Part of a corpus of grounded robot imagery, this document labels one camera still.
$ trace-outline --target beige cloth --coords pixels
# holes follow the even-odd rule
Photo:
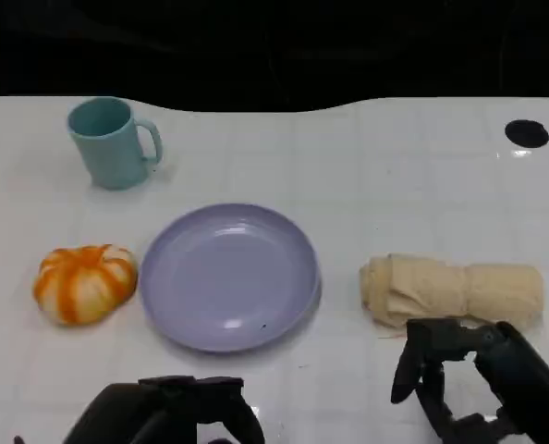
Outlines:
[[[533,266],[452,266],[406,254],[373,257],[360,270],[360,295],[375,320],[393,327],[473,316],[524,328],[543,311],[543,280]]]

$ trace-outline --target black dot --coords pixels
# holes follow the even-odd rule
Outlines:
[[[523,148],[540,148],[549,142],[548,131],[534,120],[513,120],[506,124],[505,134],[510,141]]]

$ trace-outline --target white countertop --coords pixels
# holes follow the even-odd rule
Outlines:
[[[437,442],[415,397],[389,401],[404,339],[382,339],[388,331],[360,307],[359,267],[389,252],[540,267],[546,311],[527,336],[549,363],[549,143],[523,155],[504,133],[515,118],[549,131],[549,100],[371,100],[295,115],[134,103],[158,126],[165,161],[122,192],[90,185],[65,129],[78,102],[0,98],[0,444],[16,434],[60,443],[107,384],[177,374],[242,376],[269,444]],[[322,263],[316,316],[273,346],[181,349],[153,332],[139,296],[77,329],[51,325],[32,299],[37,267],[56,247],[112,242],[141,259],[174,218],[232,201],[294,219]],[[497,407],[471,363],[446,372],[456,415]],[[218,427],[201,427],[200,442]]]

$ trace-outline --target mug handle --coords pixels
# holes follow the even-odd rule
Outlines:
[[[144,159],[156,165],[159,164],[164,156],[164,146],[162,145],[162,138],[160,137],[160,132],[157,130],[157,127],[154,123],[144,118],[135,120],[135,125],[144,127],[152,134],[153,145],[155,146],[155,157],[144,157]]]

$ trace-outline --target pumpkin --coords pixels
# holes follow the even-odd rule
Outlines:
[[[126,301],[137,284],[137,265],[124,248],[107,244],[60,248],[46,255],[34,282],[34,299],[54,321],[99,321]]]

